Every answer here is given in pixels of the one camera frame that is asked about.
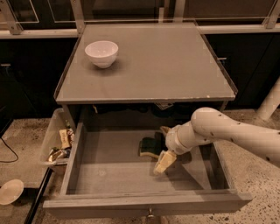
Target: floor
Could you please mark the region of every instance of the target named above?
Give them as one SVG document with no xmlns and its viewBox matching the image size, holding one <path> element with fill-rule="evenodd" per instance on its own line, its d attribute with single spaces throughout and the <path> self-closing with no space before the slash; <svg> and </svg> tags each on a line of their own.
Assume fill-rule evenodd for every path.
<svg viewBox="0 0 280 224">
<path fill-rule="evenodd" d="M 280 109 L 268 121 L 256 116 L 253 109 L 225 111 L 229 117 L 244 123 L 280 130 Z M 0 163 L 0 186 L 10 179 L 21 179 L 26 188 L 38 188 L 46 168 L 39 161 L 40 145 L 44 139 L 50 119 L 15 120 L 3 135 L 5 142 L 18 154 L 19 160 L 12 164 Z M 222 154 L 226 160 L 235 188 L 240 193 L 250 193 L 253 200 L 236 213 L 196 214 L 166 216 L 163 223 L 280 223 L 280 171 L 279 168 L 256 157 L 233 143 L 221 141 Z M 13 159 L 13 155 L 0 142 L 0 160 Z M 44 200 L 60 193 L 63 176 L 52 174 L 45 190 Z M 32 204 L 32 196 L 26 193 L 8 206 L 0 206 L 0 224 L 24 223 Z M 114 218 L 92 220 L 57 220 L 38 207 L 35 224 L 125 224 L 146 223 L 145 217 Z"/>
</svg>

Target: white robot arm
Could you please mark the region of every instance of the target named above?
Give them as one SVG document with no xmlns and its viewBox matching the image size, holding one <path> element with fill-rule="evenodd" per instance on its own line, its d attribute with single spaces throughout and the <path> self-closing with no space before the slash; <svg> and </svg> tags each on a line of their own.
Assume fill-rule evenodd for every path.
<svg viewBox="0 0 280 224">
<path fill-rule="evenodd" d="M 228 140 L 257 156 L 280 163 L 280 130 L 237 122 L 213 108 L 199 108 L 191 121 L 172 129 L 162 128 L 168 151 L 162 151 L 155 166 L 156 175 L 163 173 L 175 160 L 192 147 Z"/>
</svg>

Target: concrete floor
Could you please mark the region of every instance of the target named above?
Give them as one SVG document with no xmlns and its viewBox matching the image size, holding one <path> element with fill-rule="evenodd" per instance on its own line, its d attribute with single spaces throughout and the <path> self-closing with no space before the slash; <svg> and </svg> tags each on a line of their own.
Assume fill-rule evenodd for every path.
<svg viewBox="0 0 280 224">
<path fill-rule="evenodd" d="M 280 130 L 280 110 L 267 121 L 256 117 L 253 109 L 226 111 L 233 119 L 263 127 Z M 46 171 L 38 163 L 39 149 L 42 144 L 49 119 L 16 120 L 12 123 L 3 139 L 19 155 L 13 164 L 0 164 L 0 185 L 10 179 L 22 179 L 28 188 L 39 187 Z M 232 177 L 235 188 L 240 193 L 250 193 L 253 200 L 236 213 L 200 214 L 166 216 L 165 222 L 187 223 L 280 223 L 280 170 L 259 157 L 245 151 L 233 143 L 220 141 L 223 157 Z M 12 159 L 11 153 L 0 143 L 0 157 Z M 52 175 L 42 201 L 60 193 L 63 176 Z M 0 224 L 24 223 L 32 201 L 28 195 L 8 206 L 0 206 Z M 145 223 L 145 218 L 57 220 L 47 213 L 40 204 L 33 223 Z"/>
</svg>

